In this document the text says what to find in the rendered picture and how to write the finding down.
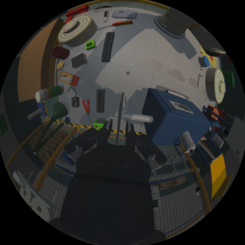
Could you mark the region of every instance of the green desk lamp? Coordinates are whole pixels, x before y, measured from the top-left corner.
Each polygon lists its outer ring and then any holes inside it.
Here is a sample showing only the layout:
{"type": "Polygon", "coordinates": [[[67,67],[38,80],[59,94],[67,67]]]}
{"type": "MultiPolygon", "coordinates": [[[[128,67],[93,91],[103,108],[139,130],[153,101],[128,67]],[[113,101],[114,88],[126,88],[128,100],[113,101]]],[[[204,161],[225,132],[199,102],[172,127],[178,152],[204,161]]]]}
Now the green desk lamp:
{"type": "Polygon", "coordinates": [[[50,122],[48,123],[48,125],[46,126],[46,128],[44,129],[43,133],[41,134],[36,147],[34,149],[34,154],[36,155],[40,149],[46,144],[46,142],[65,124],[65,122],[68,122],[68,120],[64,120],[49,136],[47,136],[47,138],[42,142],[43,137],[45,136],[45,134],[47,133],[48,129],[50,128],[51,124],[53,122],[56,121],[57,118],[62,118],[68,115],[68,111],[66,109],[66,107],[60,103],[60,102],[56,102],[53,108],[53,116],[51,117],[50,122]]]}

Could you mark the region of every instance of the blue toolbox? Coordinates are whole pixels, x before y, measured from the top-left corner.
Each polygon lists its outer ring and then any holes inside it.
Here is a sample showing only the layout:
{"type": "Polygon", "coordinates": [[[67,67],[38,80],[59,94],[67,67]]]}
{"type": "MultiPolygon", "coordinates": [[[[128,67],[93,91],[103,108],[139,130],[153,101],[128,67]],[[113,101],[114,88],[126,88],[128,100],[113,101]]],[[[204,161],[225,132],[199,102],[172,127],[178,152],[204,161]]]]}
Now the blue toolbox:
{"type": "Polygon", "coordinates": [[[153,116],[153,122],[144,125],[146,135],[155,145],[179,144],[181,134],[186,131],[196,144],[211,127],[192,102],[153,88],[147,91],[142,114],[153,116]]]}

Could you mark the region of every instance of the red pliers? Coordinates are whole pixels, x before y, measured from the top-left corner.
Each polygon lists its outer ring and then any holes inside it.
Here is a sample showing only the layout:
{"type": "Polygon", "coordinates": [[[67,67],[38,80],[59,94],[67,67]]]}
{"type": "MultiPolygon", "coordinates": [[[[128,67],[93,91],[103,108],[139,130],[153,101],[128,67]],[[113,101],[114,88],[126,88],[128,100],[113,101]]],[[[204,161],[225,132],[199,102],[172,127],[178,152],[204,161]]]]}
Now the red pliers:
{"type": "Polygon", "coordinates": [[[82,100],[83,102],[83,105],[84,105],[84,109],[85,109],[85,112],[88,114],[88,116],[90,117],[90,114],[89,114],[89,99],[87,99],[87,106],[85,104],[85,101],[82,100]]]}

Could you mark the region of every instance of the lamp shade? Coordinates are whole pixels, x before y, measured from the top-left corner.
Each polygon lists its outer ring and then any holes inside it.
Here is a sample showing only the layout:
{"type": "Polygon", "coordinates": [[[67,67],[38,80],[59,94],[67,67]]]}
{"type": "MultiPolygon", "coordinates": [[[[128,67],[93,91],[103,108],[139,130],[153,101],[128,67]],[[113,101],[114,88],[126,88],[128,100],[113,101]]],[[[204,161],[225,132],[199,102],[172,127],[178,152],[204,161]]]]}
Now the lamp shade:
{"type": "Polygon", "coordinates": [[[53,117],[55,119],[62,118],[68,115],[67,108],[60,102],[56,102],[53,108],[53,117]]]}

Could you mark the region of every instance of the dark red cylinder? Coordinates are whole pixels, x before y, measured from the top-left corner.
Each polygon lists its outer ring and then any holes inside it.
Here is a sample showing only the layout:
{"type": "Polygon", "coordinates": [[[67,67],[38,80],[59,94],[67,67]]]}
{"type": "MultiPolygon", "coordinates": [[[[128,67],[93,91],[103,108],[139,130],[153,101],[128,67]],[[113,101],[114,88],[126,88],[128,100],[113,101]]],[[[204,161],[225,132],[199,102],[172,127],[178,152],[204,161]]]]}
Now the dark red cylinder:
{"type": "Polygon", "coordinates": [[[56,46],[51,53],[51,57],[56,59],[66,59],[69,54],[70,51],[68,49],[56,46]]]}

